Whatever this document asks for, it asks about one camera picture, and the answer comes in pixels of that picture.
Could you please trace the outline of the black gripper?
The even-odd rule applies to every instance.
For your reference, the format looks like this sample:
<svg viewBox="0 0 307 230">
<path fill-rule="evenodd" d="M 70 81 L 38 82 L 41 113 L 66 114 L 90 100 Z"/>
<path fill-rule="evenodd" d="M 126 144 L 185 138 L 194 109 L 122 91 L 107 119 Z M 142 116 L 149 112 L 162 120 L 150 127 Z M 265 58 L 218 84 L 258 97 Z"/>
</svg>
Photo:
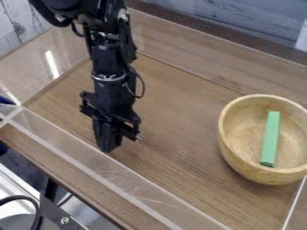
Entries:
<svg viewBox="0 0 307 230">
<path fill-rule="evenodd" d="M 140 118 L 133 111 L 136 73 L 90 74 L 94 92 L 82 92 L 79 110 L 91 117 L 95 144 L 109 152 L 122 143 L 122 137 L 137 140 Z"/>
</svg>

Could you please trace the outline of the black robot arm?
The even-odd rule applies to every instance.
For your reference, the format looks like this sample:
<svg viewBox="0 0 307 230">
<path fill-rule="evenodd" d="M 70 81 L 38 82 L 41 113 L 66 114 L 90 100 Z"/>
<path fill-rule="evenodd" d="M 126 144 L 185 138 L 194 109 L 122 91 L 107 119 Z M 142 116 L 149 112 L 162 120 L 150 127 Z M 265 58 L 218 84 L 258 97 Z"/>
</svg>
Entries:
<svg viewBox="0 0 307 230">
<path fill-rule="evenodd" d="M 137 140 L 141 119 L 133 104 L 145 83 L 131 67 L 136 44 L 123 0 L 29 0 L 45 21 L 69 27 L 86 42 L 94 91 L 81 92 L 79 112 L 91 119 L 97 146 L 109 153 Z"/>
</svg>

